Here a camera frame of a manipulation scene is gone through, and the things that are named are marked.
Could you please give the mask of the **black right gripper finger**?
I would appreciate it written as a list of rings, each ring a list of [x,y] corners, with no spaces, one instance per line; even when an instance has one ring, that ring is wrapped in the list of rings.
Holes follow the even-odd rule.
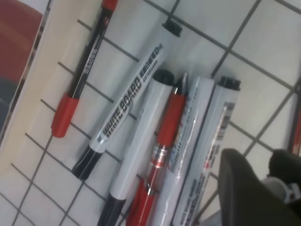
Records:
[[[223,226],[299,226],[301,224],[301,158],[276,149],[269,161],[268,181],[293,186],[280,198],[260,180],[236,149],[222,151],[218,194]]]

